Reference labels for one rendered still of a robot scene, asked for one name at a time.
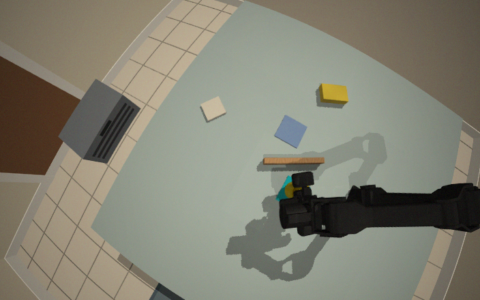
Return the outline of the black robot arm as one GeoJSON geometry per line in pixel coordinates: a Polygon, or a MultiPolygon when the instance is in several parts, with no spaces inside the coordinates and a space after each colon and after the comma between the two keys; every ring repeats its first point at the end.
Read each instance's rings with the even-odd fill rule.
{"type": "Polygon", "coordinates": [[[280,224],[283,229],[311,226],[313,234],[333,238],[370,227],[480,229],[480,189],[473,183],[445,185],[431,194],[388,193],[376,185],[360,188],[353,185],[347,199],[311,198],[309,204],[301,195],[283,198],[280,224]]]}

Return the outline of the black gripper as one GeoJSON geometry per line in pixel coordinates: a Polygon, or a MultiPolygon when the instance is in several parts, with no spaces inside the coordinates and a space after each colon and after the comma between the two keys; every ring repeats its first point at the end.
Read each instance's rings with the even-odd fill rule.
{"type": "MultiPolygon", "coordinates": [[[[311,198],[317,198],[317,195],[312,196],[312,190],[310,187],[307,187],[308,185],[314,185],[314,178],[313,178],[313,172],[300,172],[300,173],[295,173],[292,174],[292,186],[294,188],[302,188],[301,190],[294,191],[293,194],[295,195],[301,195],[304,199],[303,202],[308,202],[310,203],[311,198]]],[[[311,226],[303,226],[297,228],[297,232],[301,237],[303,236],[308,236],[308,235],[314,235],[312,233],[312,227],[311,226]]]]}

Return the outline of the tan flat rectangular slab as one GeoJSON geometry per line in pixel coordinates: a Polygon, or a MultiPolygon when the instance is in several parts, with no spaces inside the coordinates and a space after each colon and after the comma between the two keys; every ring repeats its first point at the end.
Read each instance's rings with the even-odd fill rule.
{"type": "Polygon", "coordinates": [[[226,114],[219,96],[202,103],[201,106],[208,121],[212,121],[215,118],[226,114]]]}

